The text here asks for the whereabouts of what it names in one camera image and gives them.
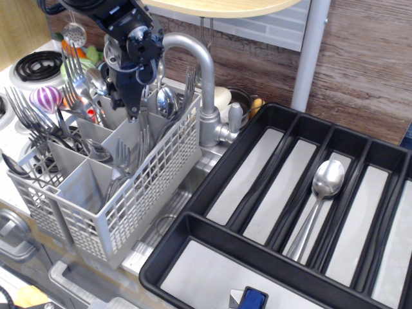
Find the cutlery basket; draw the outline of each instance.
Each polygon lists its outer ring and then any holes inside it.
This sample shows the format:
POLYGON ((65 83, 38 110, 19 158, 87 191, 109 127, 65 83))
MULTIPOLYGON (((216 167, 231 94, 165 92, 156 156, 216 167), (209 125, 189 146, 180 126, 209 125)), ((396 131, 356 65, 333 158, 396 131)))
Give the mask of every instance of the cutlery basket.
MULTIPOLYGON (((85 258, 116 269, 201 156, 200 99, 195 96, 183 117, 105 205, 102 197, 111 168, 57 144, 50 143, 50 148, 59 173, 47 169, 42 176, 50 180, 49 186, 23 180, 9 171, 39 229, 56 240, 74 242, 85 258)), ((81 120, 78 125, 82 137, 95 139, 112 154, 120 138, 130 146, 131 159, 135 160, 139 122, 125 120, 114 131, 81 120)), ((33 169, 33 156, 32 151, 20 163, 33 169)))
POLYGON ((161 239, 140 281, 184 309, 226 308, 231 289, 246 286, 267 293, 268 308, 412 308, 411 199, 411 151, 266 104, 161 239), (313 176, 331 158, 345 167, 342 189, 324 202, 303 260, 292 261, 288 248, 315 202, 313 176))

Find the wooden wall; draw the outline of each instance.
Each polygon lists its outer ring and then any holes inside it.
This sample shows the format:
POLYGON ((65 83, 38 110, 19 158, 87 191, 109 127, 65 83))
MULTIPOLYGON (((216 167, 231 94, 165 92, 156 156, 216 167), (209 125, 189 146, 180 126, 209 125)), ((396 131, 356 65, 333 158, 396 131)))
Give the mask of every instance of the wooden wall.
POLYGON ((0 0, 0 70, 52 38, 34 0, 0 0))
MULTIPOLYGON (((410 0, 332 0, 307 112, 376 138, 399 144, 412 118, 412 3, 410 0)), ((50 17, 62 31, 68 14, 50 17)), ((164 17, 168 32, 200 37, 198 26, 164 17)), ((103 33, 82 16, 89 44, 102 47, 103 33)), ((216 85, 237 86, 267 102, 289 106, 299 53, 214 33, 216 85)), ((167 77, 185 80, 196 61, 184 50, 167 52, 167 77)))

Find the dishwasher basket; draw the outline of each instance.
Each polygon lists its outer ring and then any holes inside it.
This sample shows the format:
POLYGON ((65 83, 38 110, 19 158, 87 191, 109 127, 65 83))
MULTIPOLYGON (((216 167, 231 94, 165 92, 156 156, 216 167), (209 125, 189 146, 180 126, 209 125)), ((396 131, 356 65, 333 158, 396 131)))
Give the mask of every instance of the dishwasher basket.
MULTIPOLYGON (((37 160, 30 151, 20 164, 36 175, 42 167, 50 185, 24 180, 8 171, 27 204, 39 230, 66 244, 74 242, 85 258, 116 269, 148 225, 166 204, 180 182, 200 159, 198 110, 195 99, 183 117, 173 125, 148 154, 136 173, 102 206, 112 169, 81 154, 50 143, 59 173, 48 158, 37 160)), ((80 134, 115 150, 118 138, 136 149, 139 122, 125 120, 114 131, 91 122, 77 121, 80 134)))

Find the white pole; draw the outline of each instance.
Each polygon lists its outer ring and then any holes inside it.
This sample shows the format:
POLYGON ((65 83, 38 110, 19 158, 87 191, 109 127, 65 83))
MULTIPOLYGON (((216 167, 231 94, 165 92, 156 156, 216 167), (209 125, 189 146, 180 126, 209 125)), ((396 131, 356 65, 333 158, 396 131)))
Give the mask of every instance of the white pole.
POLYGON ((312 0, 297 69, 291 108, 306 111, 331 0, 312 0))

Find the blue handle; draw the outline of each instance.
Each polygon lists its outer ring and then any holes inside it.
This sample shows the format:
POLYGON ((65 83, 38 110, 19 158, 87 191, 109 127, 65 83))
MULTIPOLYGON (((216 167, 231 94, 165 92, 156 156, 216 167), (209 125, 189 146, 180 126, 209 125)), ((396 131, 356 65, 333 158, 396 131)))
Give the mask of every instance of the blue handle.
POLYGON ((238 309, 264 309, 266 300, 267 295, 254 290, 253 288, 249 288, 246 289, 238 309))

